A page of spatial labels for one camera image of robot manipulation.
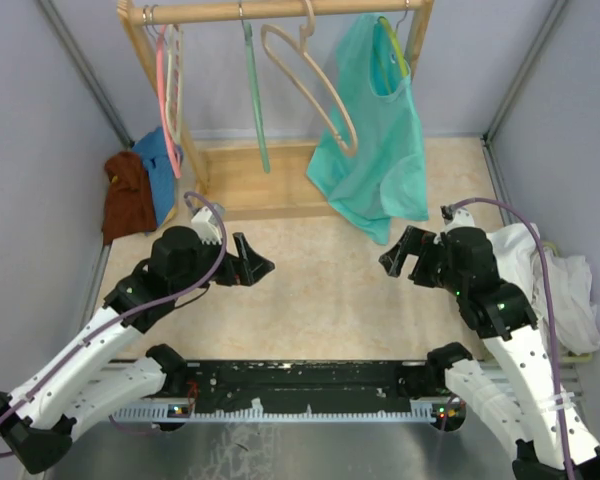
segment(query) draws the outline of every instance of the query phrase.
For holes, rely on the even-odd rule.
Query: white cloth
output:
[[[498,263],[500,276],[520,287],[531,303],[533,298],[531,255],[536,249],[536,244],[527,227],[522,223],[514,223],[496,232],[487,233],[487,238],[493,244],[493,254]]]
[[[544,249],[549,267],[549,285],[556,319],[556,334],[560,343],[575,354],[591,353],[600,348],[600,333],[596,327],[596,306],[591,303],[591,268],[582,255],[556,257],[550,248]],[[542,281],[542,264],[537,253],[532,256],[533,301],[548,338],[547,300]]]
[[[549,351],[549,320],[542,282],[542,266],[536,245],[522,223],[514,223],[488,233],[500,276],[524,292],[538,317],[542,341]],[[583,256],[556,257],[545,248],[549,282],[560,343],[576,354],[600,348],[600,334],[595,324],[596,307],[590,303],[591,269]]]

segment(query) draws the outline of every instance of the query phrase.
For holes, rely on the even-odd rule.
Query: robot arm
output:
[[[208,274],[221,248],[210,216],[203,208],[194,216],[192,228],[165,230],[153,243],[150,258],[118,282],[90,322],[47,366],[11,392],[0,392],[0,417],[21,404],[1,422],[0,435],[30,473],[42,472],[57,463],[84,432],[117,409],[147,395],[168,394],[185,382],[186,362],[167,345],[149,349],[146,357],[114,377],[96,383],[91,379],[173,311],[176,299],[102,329],[107,322],[192,287]],[[233,238],[239,255],[226,253],[209,281],[251,286],[275,268],[251,249],[242,233]],[[47,380],[44,386],[30,395],[43,379]]]
[[[495,434],[513,461],[516,478],[566,478],[556,418],[556,411],[564,409],[577,478],[600,479],[600,443],[564,389],[554,395],[551,363],[526,296],[500,277],[493,246],[469,212],[443,208],[443,216],[449,222],[440,235],[409,226],[380,263],[397,277],[408,255],[418,257],[409,279],[456,297],[463,320],[499,363],[518,404],[482,374],[459,344],[429,355],[437,382],[459,395]]]

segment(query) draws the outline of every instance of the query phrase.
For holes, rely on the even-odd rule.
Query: plastic hanger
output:
[[[167,31],[167,25],[162,27],[160,35],[156,42],[156,89],[158,91],[158,103],[160,105],[160,119],[162,121],[162,131],[164,133],[164,143],[167,147],[167,155],[169,156],[169,162],[171,162],[171,168],[176,178],[180,178],[180,163],[182,161],[180,157],[180,151],[176,147],[176,144],[169,131],[169,124],[167,122],[166,113],[166,98],[165,98],[165,82],[164,82],[164,35]]]
[[[262,37],[262,46],[264,48],[265,53],[273,61],[273,63],[275,63],[283,71],[283,73],[287,77],[289,77],[289,80],[291,80],[291,82],[293,82],[296,88],[300,90],[300,93],[302,93],[305,96],[305,98],[313,104],[315,109],[318,111],[318,113],[326,123],[327,128],[331,132],[331,135],[333,135],[334,139],[336,140],[336,143],[340,147],[340,150],[342,150],[342,152],[346,156],[353,157],[358,151],[358,135],[356,133],[355,127],[353,126],[353,122],[351,121],[351,117],[349,116],[349,112],[347,112],[347,109],[342,103],[342,100],[336,92],[336,89],[333,87],[333,85],[331,84],[327,76],[324,74],[322,69],[318,66],[318,64],[307,53],[307,39],[311,35],[313,35],[313,32],[315,30],[316,18],[313,13],[313,7],[311,6],[311,2],[309,0],[302,0],[302,2],[304,4],[304,9],[307,14],[307,24],[300,26],[299,41],[293,39],[291,35],[289,35],[286,31],[284,31],[277,25],[265,24],[260,30],[260,34]],[[347,126],[347,130],[349,131],[349,138],[351,141],[350,145],[347,145],[347,143],[342,139],[342,136],[336,129],[329,116],[326,114],[324,109],[320,106],[320,104],[314,98],[311,92],[309,92],[307,87],[305,87],[304,84],[300,82],[300,80],[293,74],[291,69],[286,64],[284,64],[282,60],[280,60],[280,58],[271,50],[271,47],[269,47],[267,43],[268,33],[272,33],[284,40],[291,48],[293,48],[300,55],[300,57],[302,57],[305,63],[309,67],[311,67],[311,69],[318,76],[324,87],[327,89],[327,91],[333,98],[336,106],[338,107],[338,110],[340,111],[340,115],[342,115],[342,118],[344,119],[344,122]]]
[[[182,43],[184,35],[179,25],[167,27],[169,41],[167,42],[167,86],[166,106],[167,128],[171,138],[178,145],[182,133]]]
[[[240,9],[240,21],[244,32],[244,43],[247,54],[247,71],[249,73],[249,89],[251,90],[251,102],[253,104],[253,119],[256,124],[256,134],[258,135],[258,146],[260,147],[260,158],[262,159],[262,168],[265,173],[271,171],[269,164],[269,152],[264,138],[264,128],[262,127],[262,109],[260,108],[260,89],[258,88],[258,75],[256,74],[256,57],[253,53],[253,30],[251,23],[245,22],[242,14],[242,0],[238,0]]]
[[[393,55],[391,57],[391,61],[393,63],[398,64],[398,66],[400,67],[400,73],[402,73],[402,78],[406,78],[409,75],[409,67],[407,66],[407,61],[404,59],[404,55],[402,54],[402,48],[400,48],[400,42],[398,42],[398,37],[396,36],[396,33],[398,32],[397,26],[396,30],[394,31],[393,28],[391,28],[389,20],[387,20],[385,17],[380,17],[378,19],[378,23],[384,28],[384,31],[389,37],[389,41],[391,42],[391,46],[393,47]]]

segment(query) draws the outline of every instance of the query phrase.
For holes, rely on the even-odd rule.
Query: gray wall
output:
[[[2,390],[76,331],[102,244],[102,167],[119,148],[35,2],[0,0]],[[19,470],[0,460],[0,478]]]
[[[512,201],[593,269],[600,329],[600,0],[574,0],[495,149]],[[579,369],[600,438],[600,352]]]
[[[154,128],[160,121],[154,96],[118,22],[116,0],[54,1],[131,134],[138,138]],[[475,135],[487,130],[552,3],[436,0],[414,84],[426,134]],[[389,18],[395,25],[401,16],[392,13]],[[310,52],[328,74],[334,73],[338,39],[354,18],[344,15],[317,20]],[[323,128],[317,114],[262,51],[262,23],[255,21],[253,26],[267,134],[317,136]],[[300,20],[276,19],[272,23],[295,33]],[[409,20],[400,27],[403,44],[408,27]],[[189,127],[202,137],[254,137],[240,23],[194,24],[188,25],[185,32],[185,111]],[[285,58],[293,58],[288,47],[278,51],[286,54]],[[322,87],[316,88],[313,76],[300,61],[289,63],[308,86],[318,94],[324,93]]]

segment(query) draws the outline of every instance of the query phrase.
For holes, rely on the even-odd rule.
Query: metal sheet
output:
[[[132,436],[100,424],[53,480],[513,479],[495,437],[469,412],[442,434],[424,424],[194,424]]]

